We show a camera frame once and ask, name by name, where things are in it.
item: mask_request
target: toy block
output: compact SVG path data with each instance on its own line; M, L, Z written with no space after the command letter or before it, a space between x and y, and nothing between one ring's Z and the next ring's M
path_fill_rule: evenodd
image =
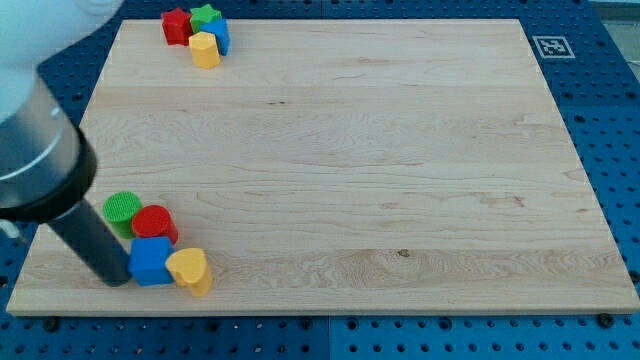
M173 246L166 236L133 239L129 272L140 286L170 284L173 278L167 271L165 262L173 252Z
M202 249L176 251L169 256L165 265L176 284L189 288L193 296L205 296L213 286L211 267Z
M200 31L202 24L219 19L222 19L222 13L209 4L199 8L191 8L191 29L194 34Z
M171 245L178 242L178 229L171 214L169 210L160 205L145 206L138 211L133 217L131 227L139 238L166 236L171 240Z
M111 195L102 206L105 220L121 238L133 239L135 234L131 229L131 220L142 209L142 203L136 194L121 191Z
M216 36L218 44L218 52L222 56L227 56L231 38L229 37L229 29L227 28L227 19L214 20L200 26L200 31L208 32Z
M210 69L220 64L220 54L216 36L206 32L199 32L189 38L193 63L201 68Z
M162 13L162 30L169 45L189 45L189 36L193 35L191 14L176 8Z

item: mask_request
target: blue block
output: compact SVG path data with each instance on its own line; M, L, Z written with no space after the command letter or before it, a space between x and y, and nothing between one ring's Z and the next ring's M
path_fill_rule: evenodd
M227 29L227 19L215 20L200 26L200 31L208 32L216 36L218 43L218 52L222 56L227 56L231 38L229 37L229 29Z
M165 261L174 249L166 236L133 239L129 255L129 272L140 286L170 284L173 278Z

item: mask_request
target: wood grain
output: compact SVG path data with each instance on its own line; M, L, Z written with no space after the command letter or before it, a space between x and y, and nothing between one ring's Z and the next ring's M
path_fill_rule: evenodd
M8 311L640 309L517 21L229 26L230 55L202 70L157 21L123 22L82 122L100 158L87 198L169 207L213 291L108 288L41 227Z

